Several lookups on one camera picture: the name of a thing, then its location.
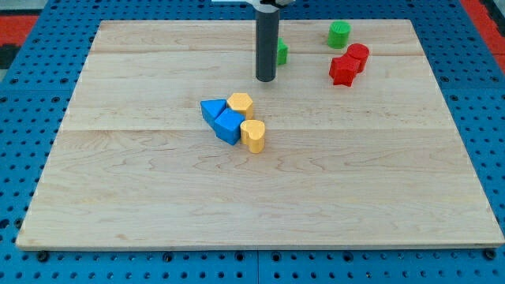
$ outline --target yellow block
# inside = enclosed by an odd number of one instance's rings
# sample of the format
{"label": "yellow block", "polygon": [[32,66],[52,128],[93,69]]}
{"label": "yellow block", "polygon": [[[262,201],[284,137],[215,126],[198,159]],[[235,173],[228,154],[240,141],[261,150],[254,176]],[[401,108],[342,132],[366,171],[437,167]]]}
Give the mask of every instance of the yellow block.
{"label": "yellow block", "polygon": [[249,146],[251,153],[265,148],[265,124],[262,121],[246,120],[240,124],[241,142]]}
{"label": "yellow block", "polygon": [[245,116],[245,120],[253,119],[253,100],[247,93],[233,93],[226,101],[228,107]]}

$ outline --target wooden board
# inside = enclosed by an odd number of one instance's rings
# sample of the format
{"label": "wooden board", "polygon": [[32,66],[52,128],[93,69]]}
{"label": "wooden board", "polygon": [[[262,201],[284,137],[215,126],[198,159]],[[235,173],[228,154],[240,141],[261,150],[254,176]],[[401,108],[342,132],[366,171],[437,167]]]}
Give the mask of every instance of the wooden board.
{"label": "wooden board", "polygon": [[[330,21],[283,21],[275,81],[251,21],[104,21],[17,238],[25,250],[494,247],[502,232],[409,21],[350,21],[372,57],[333,86]],[[250,154],[202,99],[248,92]]]}

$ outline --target black cylinder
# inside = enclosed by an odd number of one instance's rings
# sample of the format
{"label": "black cylinder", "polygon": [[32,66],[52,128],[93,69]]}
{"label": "black cylinder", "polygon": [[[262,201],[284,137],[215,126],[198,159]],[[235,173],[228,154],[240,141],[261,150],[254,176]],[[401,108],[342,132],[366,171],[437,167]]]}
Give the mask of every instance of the black cylinder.
{"label": "black cylinder", "polygon": [[256,11],[256,78],[262,82],[275,79],[279,10],[273,13]]}

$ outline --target blue pegboard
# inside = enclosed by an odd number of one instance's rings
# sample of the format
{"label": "blue pegboard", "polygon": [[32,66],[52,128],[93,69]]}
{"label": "blue pegboard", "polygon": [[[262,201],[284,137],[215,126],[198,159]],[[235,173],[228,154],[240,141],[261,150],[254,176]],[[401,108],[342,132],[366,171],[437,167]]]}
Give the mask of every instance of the blue pegboard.
{"label": "blue pegboard", "polygon": [[[0,282],[505,282],[504,248],[46,254],[15,247],[17,227],[101,20],[253,18],[250,6],[210,0],[47,3],[0,85]],[[411,19],[505,229],[505,79],[458,1],[297,0],[282,18]]]}

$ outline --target toy block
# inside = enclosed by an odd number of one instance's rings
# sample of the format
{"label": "toy block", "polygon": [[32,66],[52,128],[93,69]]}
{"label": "toy block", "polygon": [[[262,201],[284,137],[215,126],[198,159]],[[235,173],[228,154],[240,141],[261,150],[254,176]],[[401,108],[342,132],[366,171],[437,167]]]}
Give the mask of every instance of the toy block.
{"label": "toy block", "polygon": [[353,43],[347,47],[347,52],[344,56],[350,56],[351,58],[357,59],[360,62],[360,66],[357,69],[358,73],[363,72],[365,69],[365,64],[370,55],[370,50],[364,44]]}
{"label": "toy block", "polygon": [[225,99],[211,99],[200,102],[204,120],[214,128],[215,119],[226,109]]}
{"label": "toy block", "polygon": [[335,49],[346,47],[350,34],[350,24],[346,21],[334,21],[328,33],[328,46]]}
{"label": "toy block", "polygon": [[247,93],[234,93],[228,98],[227,102],[230,109],[237,111],[239,114],[243,114],[246,120],[253,119],[253,100]]}
{"label": "toy block", "polygon": [[356,77],[360,62],[350,56],[333,58],[330,66],[330,76],[333,78],[333,85],[343,84],[350,87]]}
{"label": "toy block", "polygon": [[265,148],[265,124],[262,121],[247,120],[240,124],[241,142],[249,146],[251,153],[257,154]]}
{"label": "toy block", "polygon": [[240,139],[240,124],[245,120],[244,115],[232,109],[225,109],[214,121],[215,135],[235,145]]}
{"label": "toy block", "polygon": [[277,65],[284,65],[287,63],[287,52],[287,45],[284,43],[282,38],[279,38],[277,41]]}

